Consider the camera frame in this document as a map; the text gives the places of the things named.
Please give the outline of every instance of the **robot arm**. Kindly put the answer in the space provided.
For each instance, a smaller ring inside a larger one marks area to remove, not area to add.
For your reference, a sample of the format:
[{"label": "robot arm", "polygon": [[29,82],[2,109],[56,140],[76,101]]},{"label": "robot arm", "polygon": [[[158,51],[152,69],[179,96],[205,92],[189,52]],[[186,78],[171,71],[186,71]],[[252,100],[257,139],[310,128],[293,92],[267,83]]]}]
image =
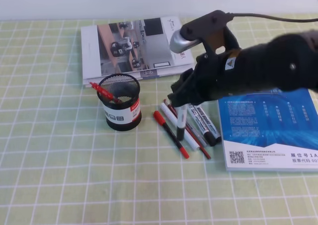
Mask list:
[{"label": "robot arm", "polygon": [[[269,43],[241,49],[226,27],[233,16],[235,14],[214,11],[175,32],[170,42],[172,51],[180,53],[203,43],[206,53],[197,57],[194,70],[185,71],[171,86],[172,93],[168,98],[172,106],[198,105],[225,96],[273,88],[318,91],[318,31],[284,34]],[[225,52],[216,54],[220,46],[225,47]]]}]

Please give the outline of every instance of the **qr code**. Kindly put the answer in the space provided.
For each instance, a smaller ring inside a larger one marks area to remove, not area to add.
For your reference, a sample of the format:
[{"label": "qr code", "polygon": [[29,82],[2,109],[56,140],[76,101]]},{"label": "qr code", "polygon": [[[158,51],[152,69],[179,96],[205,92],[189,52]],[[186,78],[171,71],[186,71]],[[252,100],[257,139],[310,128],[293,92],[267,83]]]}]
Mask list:
[{"label": "qr code", "polygon": [[244,155],[242,151],[230,151],[231,164],[244,164]]}]

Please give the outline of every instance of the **cable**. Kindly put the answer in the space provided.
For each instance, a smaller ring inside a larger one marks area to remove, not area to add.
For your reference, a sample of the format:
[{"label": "cable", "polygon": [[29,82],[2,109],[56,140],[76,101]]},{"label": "cable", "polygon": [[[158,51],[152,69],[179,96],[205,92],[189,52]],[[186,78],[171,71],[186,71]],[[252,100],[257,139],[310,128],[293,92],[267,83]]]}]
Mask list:
[{"label": "cable", "polygon": [[263,15],[263,14],[255,14],[255,13],[233,13],[233,16],[244,16],[244,17],[260,17],[270,20],[279,20],[279,21],[285,21],[285,22],[297,22],[297,23],[309,23],[309,22],[317,22],[318,18],[315,19],[286,19],[286,18],[280,18],[280,17],[274,17],[270,15]]}]

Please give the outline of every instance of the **red marker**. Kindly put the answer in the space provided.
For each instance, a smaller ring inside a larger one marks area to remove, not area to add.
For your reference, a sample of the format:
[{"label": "red marker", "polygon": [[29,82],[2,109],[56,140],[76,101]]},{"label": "red marker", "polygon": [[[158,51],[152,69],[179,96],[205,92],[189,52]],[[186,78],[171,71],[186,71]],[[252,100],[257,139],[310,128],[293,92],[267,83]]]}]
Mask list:
[{"label": "red marker", "polygon": [[100,94],[102,94],[104,97],[108,98],[109,100],[114,100],[114,102],[116,103],[120,103],[122,102],[120,99],[118,99],[117,97],[115,97],[113,94],[111,94],[109,91],[107,91],[106,89],[102,88],[101,86],[99,86],[97,83],[95,82],[89,82],[91,84],[91,87],[96,89],[97,92],[99,92]]},{"label": "red marker", "polygon": [[165,122],[165,119],[162,117],[162,115],[160,114],[159,111],[155,111],[154,112],[154,118],[159,123],[159,125],[161,125],[165,129],[165,131],[171,137],[171,139],[173,140],[175,145],[178,147],[178,149],[181,152],[181,154],[184,156],[184,158],[188,159],[189,158],[189,154],[187,153],[185,148],[181,145],[180,141],[177,139],[177,137],[172,132],[170,127],[167,125],[167,123]]}]

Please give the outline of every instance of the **magazine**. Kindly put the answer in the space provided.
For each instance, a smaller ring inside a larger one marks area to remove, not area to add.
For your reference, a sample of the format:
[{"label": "magazine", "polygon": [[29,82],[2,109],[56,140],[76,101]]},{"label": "magazine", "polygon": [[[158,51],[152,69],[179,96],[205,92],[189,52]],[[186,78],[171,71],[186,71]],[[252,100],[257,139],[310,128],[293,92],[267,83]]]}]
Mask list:
[{"label": "magazine", "polygon": [[227,170],[318,170],[311,92],[279,89],[218,101]]},{"label": "magazine", "polygon": [[142,79],[194,68],[190,50],[176,54],[169,47],[181,26],[179,18],[171,16],[82,27],[83,84],[117,73]]}]

